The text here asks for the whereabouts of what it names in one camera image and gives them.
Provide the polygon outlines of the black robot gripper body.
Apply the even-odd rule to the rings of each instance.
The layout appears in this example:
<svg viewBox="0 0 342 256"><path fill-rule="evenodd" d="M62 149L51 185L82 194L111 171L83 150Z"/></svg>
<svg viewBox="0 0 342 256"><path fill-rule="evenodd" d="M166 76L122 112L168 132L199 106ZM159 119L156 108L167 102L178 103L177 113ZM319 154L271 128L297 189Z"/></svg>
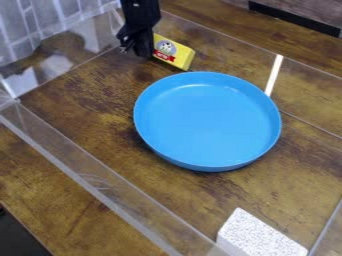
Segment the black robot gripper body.
<svg viewBox="0 0 342 256"><path fill-rule="evenodd" d="M159 0L122 0L124 25L122 33L151 32L162 13Z"/></svg>

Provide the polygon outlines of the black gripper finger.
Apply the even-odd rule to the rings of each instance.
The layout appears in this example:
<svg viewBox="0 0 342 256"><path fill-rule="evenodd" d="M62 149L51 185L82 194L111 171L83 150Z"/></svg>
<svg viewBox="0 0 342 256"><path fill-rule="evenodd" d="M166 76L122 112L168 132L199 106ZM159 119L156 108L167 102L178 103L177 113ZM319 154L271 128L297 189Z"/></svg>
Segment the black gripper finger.
<svg viewBox="0 0 342 256"><path fill-rule="evenodd" d="M154 32L151 28L142 30L123 26L116 34L123 52L134 50L136 56L151 58L154 53Z"/></svg>

